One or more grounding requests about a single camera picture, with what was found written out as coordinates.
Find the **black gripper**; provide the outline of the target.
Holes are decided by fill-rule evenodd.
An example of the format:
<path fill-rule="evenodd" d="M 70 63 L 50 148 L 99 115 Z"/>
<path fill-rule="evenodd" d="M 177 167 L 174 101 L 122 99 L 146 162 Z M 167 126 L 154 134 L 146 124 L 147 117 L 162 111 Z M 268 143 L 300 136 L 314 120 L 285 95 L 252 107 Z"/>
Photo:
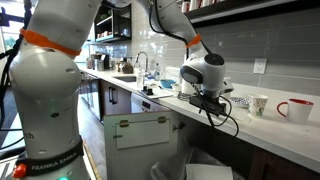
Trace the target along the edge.
<path fill-rule="evenodd" d="M 220 103 L 217 98 L 208 98 L 204 95 L 197 95 L 192 96 L 189 99 L 189 103 L 216 116 L 226 114 L 226 104 Z"/>

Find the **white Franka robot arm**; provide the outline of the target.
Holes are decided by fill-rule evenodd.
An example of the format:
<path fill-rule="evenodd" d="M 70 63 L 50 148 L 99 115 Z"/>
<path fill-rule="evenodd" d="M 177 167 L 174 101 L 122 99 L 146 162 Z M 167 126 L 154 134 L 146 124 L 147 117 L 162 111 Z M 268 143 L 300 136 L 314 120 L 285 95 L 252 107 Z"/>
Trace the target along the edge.
<path fill-rule="evenodd" d="M 83 160 L 77 118 L 81 52 L 99 8 L 124 8 L 133 0 L 38 0 L 9 76 L 26 150 L 15 163 L 12 180 L 90 180 Z M 201 86 L 215 101 L 232 88 L 224 83 L 224 59 L 201 41 L 176 0 L 135 0 L 149 15 L 155 32 L 185 43 L 190 50 L 182 78 Z"/>

